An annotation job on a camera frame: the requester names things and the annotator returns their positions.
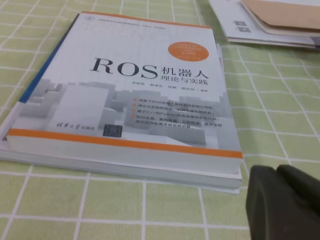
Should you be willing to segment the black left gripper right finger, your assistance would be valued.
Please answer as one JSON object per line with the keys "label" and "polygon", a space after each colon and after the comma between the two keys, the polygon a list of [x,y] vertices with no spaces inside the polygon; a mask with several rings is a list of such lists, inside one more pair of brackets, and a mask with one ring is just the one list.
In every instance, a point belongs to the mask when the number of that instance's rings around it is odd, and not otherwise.
{"label": "black left gripper right finger", "polygon": [[320,181],[291,165],[281,164],[276,172],[317,213],[320,212]]}

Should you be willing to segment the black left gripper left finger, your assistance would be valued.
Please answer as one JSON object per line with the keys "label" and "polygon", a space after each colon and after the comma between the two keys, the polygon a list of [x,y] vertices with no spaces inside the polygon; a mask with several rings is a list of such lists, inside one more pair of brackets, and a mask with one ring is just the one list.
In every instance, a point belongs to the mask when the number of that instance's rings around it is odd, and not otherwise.
{"label": "black left gripper left finger", "polygon": [[245,208],[253,240],[320,238],[320,212],[315,212],[270,166],[251,167]]}

